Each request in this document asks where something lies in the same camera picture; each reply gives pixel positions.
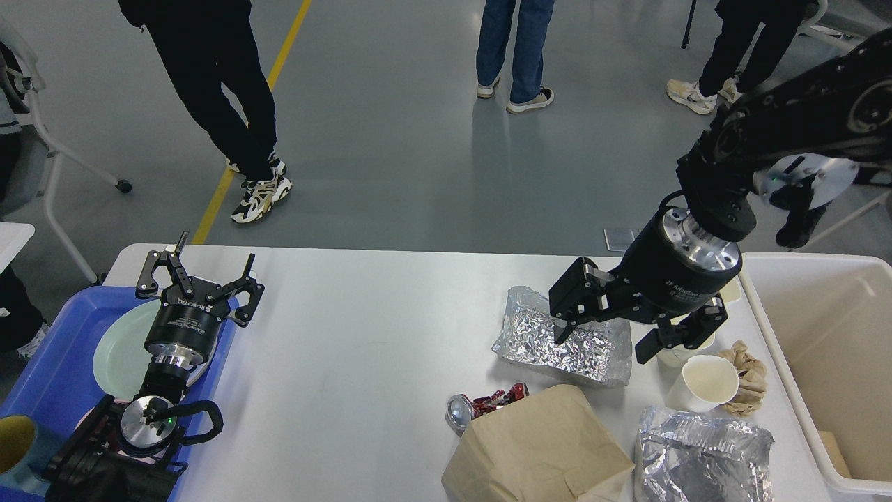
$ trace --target gray floor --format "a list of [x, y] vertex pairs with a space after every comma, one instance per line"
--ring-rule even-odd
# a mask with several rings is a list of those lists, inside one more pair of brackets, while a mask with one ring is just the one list
[[[254, 3], [264, 68], [300, 4]], [[675, 160], [709, 122], [663, 88], [699, 75], [720, 28], [714, 4], [700, 2], [682, 50], [686, 0], [558, 2], [544, 82], [555, 103], [509, 116], [510, 79], [494, 99], [475, 98], [481, 1], [317, 0], [274, 93], [278, 151], [295, 191], [266, 221], [236, 226], [228, 220], [241, 196], [234, 183], [206, 243], [614, 255], [602, 230], [649, 218], [677, 188]], [[3, 16], [41, 57], [54, 134], [135, 187], [122, 195], [67, 164], [59, 220], [96, 270], [108, 270], [132, 242], [194, 231], [223, 156], [178, 101], [148, 34], [129, 27], [114, 2], [20, 0], [5, 3]], [[836, 54], [797, 38], [771, 82]], [[822, 227], [876, 193], [851, 188]], [[753, 203], [760, 226], [743, 249], [780, 250], [773, 233], [783, 215]], [[14, 265], [52, 320], [86, 284], [39, 204], [9, 220], [37, 227]], [[889, 260], [890, 228], [877, 211], [814, 251]]]

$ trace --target crushed soda can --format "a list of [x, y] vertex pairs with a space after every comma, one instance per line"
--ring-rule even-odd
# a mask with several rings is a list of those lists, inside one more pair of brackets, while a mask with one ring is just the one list
[[461, 434], [477, 417], [494, 412], [503, 406], [530, 395], [525, 383], [516, 383], [511, 389], [497, 390], [491, 396], [478, 397], [473, 401], [464, 394], [456, 394], [446, 403], [446, 422], [457, 433]]

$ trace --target white table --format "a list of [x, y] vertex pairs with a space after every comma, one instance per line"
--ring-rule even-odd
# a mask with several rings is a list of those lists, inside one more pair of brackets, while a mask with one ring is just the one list
[[[152, 249], [163, 245], [124, 249], [105, 284], [134, 286]], [[445, 501], [440, 476], [458, 444], [446, 399], [559, 383], [490, 347], [508, 288], [547, 293], [574, 257], [187, 246], [182, 261], [224, 283], [251, 252], [266, 292], [236, 332], [213, 397], [226, 427], [193, 451], [179, 500]], [[609, 269], [618, 259], [595, 262]], [[165, 275], [156, 274], [162, 286]], [[728, 312], [709, 351], [743, 339], [769, 367], [752, 420], [776, 441], [776, 500], [842, 500], [817, 470], [746, 296]], [[633, 324], [632, 339], [648, 329]], [[627, 388], [585, 391], [630, 457], [641, 412], [663, 403], [676, 374], [654, 360], [634, 365]], [[632, 500], [631, 479], [623, 500]]]
[[28, 223], [0, 222], [0, 272], [34, 235], [34, 225]]

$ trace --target black pants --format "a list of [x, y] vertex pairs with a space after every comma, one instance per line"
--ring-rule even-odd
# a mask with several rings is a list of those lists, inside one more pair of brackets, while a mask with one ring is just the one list
[[25, 285], [12, 273], [0, 272], [0, 352], [9, 352], [30, 342], [44, 316], [28, 299]]
[[[160, 1], [145, 26], [192, 118], [248, 180], [269, 180], [276, 105], [251, 31], [249, 0]], [[242, 104], [251, 128], [223, 94]]]
[[[20, 134], [0, 135], [0, 201], [6, 195], [20, 150]], [[30, 342], [43, 321], [43, 315], [31, 304], [25, 285], [12, 273], [12, 267], [0, 271], [0, 352], [15, 350]]]
[[734, 74], [756, 35], [759, 22], [764, 22], [765, 27], [753, 47], [747, 67], [738, 78], [737, 90], [741, 93], [749, 92], [771, 77], [796, 36], [806, 3], [795, 0], [784, 4], [784, 12], [780, 15], [766, 15], [764, 11], [771, 7], [760, 9], [760, 13], [728, 9], [731, 12], [723, 16], [722, 34], [715, 40], [713, 53], [700, 77], [700, 93], [703, 96], [713, 96], [722, 88], [725, 80]]
[[6, 187], [12, 177], [12, 168], [19, 159], [21, 134], [0, 134], [0, 201], [6, 197]]

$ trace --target blue plastic tray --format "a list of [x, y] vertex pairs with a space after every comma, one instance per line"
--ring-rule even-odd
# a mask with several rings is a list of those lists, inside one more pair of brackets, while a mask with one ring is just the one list
[[[68, 438], [80, 418], [105, 394], [93, 377], [93, 353], [99, 340], [119, 317], [146, 301], [149, 300], [137, 299], [133, 288], [106, 286], [84, 289], [71, 297], [0, 406], [0, 416], [25, 414]], [[211, 398], [232, 345], [234, 330], [235, 324], [231, 321], [223, 323], [211, 366], [192, 386], [184, 403]], [[134, 368], [134, 371], [145, 372], [145, 368]], [[194, 421], [192, 417], [183, 419], [189, 434], [203, 432], [198, 431], [201, 423], [198, 418]], [[190, 448], [181, 447], [174, 459], [185, 462]], [[43, 498], [0, 487], [0, 500], [38, 502]]]

